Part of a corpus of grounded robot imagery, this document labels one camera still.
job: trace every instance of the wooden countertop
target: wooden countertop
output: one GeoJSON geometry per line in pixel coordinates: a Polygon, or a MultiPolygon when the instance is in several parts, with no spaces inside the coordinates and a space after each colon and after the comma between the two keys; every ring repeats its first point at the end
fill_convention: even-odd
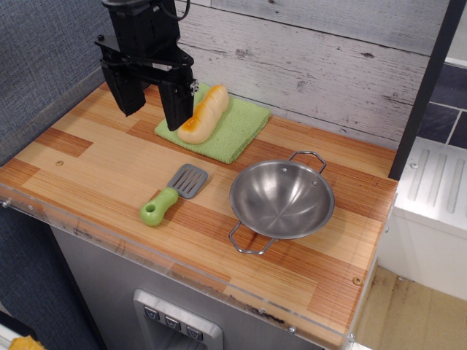
{"type": "MultiPolygon", "coordinates": [[[[339,348],[340,335],[351,331],[395,194],[397,182],[387,178],[394,151],[272,117],[226,165],[156,136],[163,119],[157,87],[146,97],[146,105],[126,118],[106,85],[96,89],[0,169],[0,196],[118,254],[163,266],[172,277],[279,327],[294,326],[311,341],[339,348]],[[240,254],[228,239],[237,223],[228,197],[232,181],[254,163],[285,160],[296,150],[313,150],[328,162],[323,176],[336,197],[331,220],[311,236],[274,243],[263,256],[240,254]],[[194,199],[180,198],[161,225],[144,225],[139,209],[185,163],[206,170],[207,183],[194,199]],[[363,284],[354,284],[355,277],[363,284]]],[[[320,167],[309,155],[294,160],[320,167]]],[[[236,240],[250,249],[269,241],[243,225],[236,240]]]]}

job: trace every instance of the green towel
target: green towel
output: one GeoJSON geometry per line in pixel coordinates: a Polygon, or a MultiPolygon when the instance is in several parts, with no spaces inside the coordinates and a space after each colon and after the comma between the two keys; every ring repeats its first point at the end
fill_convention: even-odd
{"type": "MultiPolygon", "coordinates": [[[[195,105],[208,91],[209,86],[200,84],[195,93],[195,105]]],[[[230,164],[243,152],[268,122],[271,111],[251,102],[230,97],[227,110],[212,135],[202,144],[187,144],[178,138],[177,131],[169,131],[164,119],[155,128],[155,133],[200,155],[230,164]]]]}

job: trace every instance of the stainless steel wok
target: stainless steel wok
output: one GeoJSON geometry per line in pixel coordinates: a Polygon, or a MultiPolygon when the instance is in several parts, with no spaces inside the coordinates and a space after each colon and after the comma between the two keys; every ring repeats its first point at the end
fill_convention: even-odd
{"type": "Polygon", "coordinates": [[[229,234],[235,248],[245,254],[264,254],[280,239],[310,235],[322,228],[334,211],[334,194],[321,176],[326,162],[312,151],[297,151],[289,160],[267,160],[243,170],[233,181],[230,202],[239,218],[229,234]],[[316,156],[320,171],[293,162],[297,154],[316,156]],[[261,251],[244,250],[234,239],[241,224],[272,238],[261,251]]]}

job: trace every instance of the wooden floor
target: wooden floor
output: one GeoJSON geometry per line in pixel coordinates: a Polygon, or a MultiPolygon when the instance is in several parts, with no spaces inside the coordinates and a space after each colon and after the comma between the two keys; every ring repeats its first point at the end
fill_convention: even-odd
{"type": "Polygon", "coordinates": [[[466,350],[467,301],[377,268],[355,334],[372,350],[466,350]]]}

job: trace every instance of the black pole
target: black pole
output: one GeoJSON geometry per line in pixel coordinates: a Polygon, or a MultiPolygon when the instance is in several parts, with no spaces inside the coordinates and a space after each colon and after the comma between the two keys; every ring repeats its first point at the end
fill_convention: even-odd
{"type": "Polygon", "coordinates": [[[436,85],[436,80],[441,73],[444,61],[454,38],[456,29],[458,28],[462,12],[466,6],[467,0],[451,0],[447,6],[444,15],[443,23],[439,29],[438,37],[436,38],[433,52],[423,76],[420,89],[410,112],[409,120],[402,134],[401,143],[397,149],[394,158],[393,166],[390,170],[389,177],[394,180],[399,180],[404,171],[407,159],[409,158],[412,145],[417,137],[418,129],[422,123],[423,115],[430,102],[431,94],[436,85]]]}

